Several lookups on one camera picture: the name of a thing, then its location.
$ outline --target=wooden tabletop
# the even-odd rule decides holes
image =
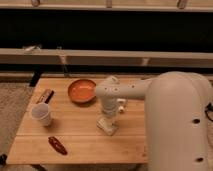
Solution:
[[[99,99],[88,106],[70,102],[68,86],[78,78],[41,78],[34,90],[8,155],[8,164],[146,163],[144,103],[128,100],[117,116],[118,131],[107,136],[96,126],[101,116]],[[89,78],[99,83],[103,78]],[[119,78],[121,83],[138,78]],[[49,102],[53,122],[43,127],[30,117],[30,109],[45,89],[55,94]],[[48,143],[55,136],[68,151],[63,156]]]

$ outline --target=white cup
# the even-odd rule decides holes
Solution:
[[[43,126],[49,126],[51,124],[51,111],[50,107],[46,103],[38,103],[31,110],[31,116],[33,119],[39,121]]]

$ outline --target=orange bowl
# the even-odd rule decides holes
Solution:
[[[92,80],[79,79],[68,87],[68,96],[74,103],[87,103],[95,98],[96,84]]]

